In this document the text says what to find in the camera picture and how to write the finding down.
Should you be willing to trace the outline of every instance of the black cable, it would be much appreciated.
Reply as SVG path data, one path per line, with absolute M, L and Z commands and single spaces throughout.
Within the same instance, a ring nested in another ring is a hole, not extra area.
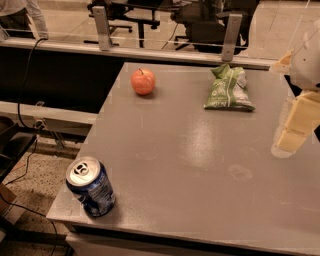
M 32 213 L 34 213 L 34 214 L 38 214 L 39 216 L 46 218 L 46 216 L 45 216 L 44 214 L 42 214 L 42 213 L 36 212 L 36 211 L 34 211 L 34 210 L 31 210 L 31 209 L 29 209 L 29 208 L 27 208 L 27 207 L 25 207 L 25 206 L 19 205 L 19 204 L 14 204 L 14 203 L 8 202 L 6 199 L 3 198 L 3 196 L 2 196 L 1 193 L 0 193 L 0 197 L 1 197 L 1 199 L 2 199 L 6 204 L 9 204 L 9 205 L 12 205 L 12 206 L 16 206 L 16 207 L 25 209 L 25 210 L 27 210 L 27 211 L 29 211 L 29 212 L 32 212 Z M 55 233 L 55 235 L 56 235 L 56 240 L 57 240 L 57 238 L 58 238 L 57 228 L 56 228 L 56 226 L 54 225 L 54 223 L 53 223 L 51 220 L 48 220 L 48 221 L 50 221 L 50 223 L 51 223 L 52 226 L 53 226 L 54 233 Z M 55 249 L 56 249 L 56 246 L 57 246 L 56 244 L 53 246 L 52 251 L 51 251 L 51 254 L 50 254 L 51 256 L 53 255 L 53 253 L 54 253 L 54 251 L 55 251 Z
M 164 47 L 166 47 L 166 45 L 169 43 L 169 41 L 171 41 L 171 39 L 173 38 L 174 34 L 176 33 L 178 27 L 178 23 L 176 24 L 176 27 L 173 30 L 172 36 L 169 38 L 169 40 L 164 44 L 164 46 L 162 46 L 161 50 L 163 50 Z
M 11 184 L 11 183 L 15 182 L 16 180 L 21 179 L 22 177 L 24 177 L 24 176 L 27 175 L 27 173 L 28 173 L 28 168 L 29 168 L 29 159 L 30 159 L 30 157 L 34 154 L 34 152 L 36 152 L 37 144 L 38 144 L 38 139 L 35 140 L 35 142 L 34 142 L 34 148 L 33 148 L 32 152 L 31 152 L 31 154 L 28 155 L 28 157 L 27 157 L 27 163 L 26 163 L 26 171 L 25 171 L 25 173 L 22 174 L 21 176 L 15 178 L 15 179 L 11 180 L 11 181 L 8 181 L 6 184 L 4 184 L 5 186 L 7 186 L 8 184 Z
M 38 44 L 41 42 L 41 41 L 45 41 L 45 40 L 48 40 L 47 38 L 40 38 L 36 41 L 35 45 L 33 46 L 32 50 L 30 51 L 29 53 L 29 57 L 28 57 L 28 61 L 27 61 L 27 68 L 26 68 L 26 72 L 24 74 L 24 79 L 23 79 L 23 83 L 22 83 L 22 86 L 21 86 L 21 89 L 20 89 L 20 94 L 19 94 L 19 98 L 18 98 L 18 118 L 19 118 L 19 121 L 21 122 L 21 124 L 26 127 L 26 128 L 29 128 L 29 129 L 32 129 L 31 127 L 28 127 L 22 120 L 22 117 L 21 117 L 21 113 L 20 113 L 20 104 L 21 104 L 21 97 L 22 97 L 22 94 L 23 94 L 23 91 L 24 91 L 24 88 L 27 84 L 27 78 L 28 78 L 28 75 L 29 75 L 29 66 L 30 66 L 30 61 L 31 61 L 31 55 L 33 53 L 33 51 L 36 49 L 36 47 L 38 46 Z

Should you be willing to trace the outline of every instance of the green snack bag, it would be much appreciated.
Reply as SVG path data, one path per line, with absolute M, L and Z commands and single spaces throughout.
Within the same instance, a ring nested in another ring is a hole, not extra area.
M 216 79 L 204 105 L 205 109 L 255 110 L 248 97 L 247 79 L 243 68 L 230 68 L 228 64 L 223 64 L 211 71 Z

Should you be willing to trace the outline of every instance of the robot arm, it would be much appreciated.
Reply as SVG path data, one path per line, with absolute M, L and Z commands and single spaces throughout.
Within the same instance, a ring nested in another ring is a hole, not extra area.
M 307 31 L 292 52 L 289 66 L 291 83 L 302 89 L 288 100 L 286 120 L 276 132 L 271 152 L 286 158 L 294 154 L 320 125 L 320 20 Z

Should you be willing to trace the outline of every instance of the red apple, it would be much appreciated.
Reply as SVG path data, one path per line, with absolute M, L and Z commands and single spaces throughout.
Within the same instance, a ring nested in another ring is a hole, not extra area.
M 153 91 L 156 85 L 156 78 L 149 69 L 139 68 L 131 75 L 131 85 L 136 93 L 147 95 Z

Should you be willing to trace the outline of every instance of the soda can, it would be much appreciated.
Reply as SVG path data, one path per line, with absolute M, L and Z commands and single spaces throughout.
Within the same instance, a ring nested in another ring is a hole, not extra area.
M 66 184 L 93 217 L 107 214 L 114 206 L 115 195 L 106 169 L 93 157 L 73 161 L 67 170 Z

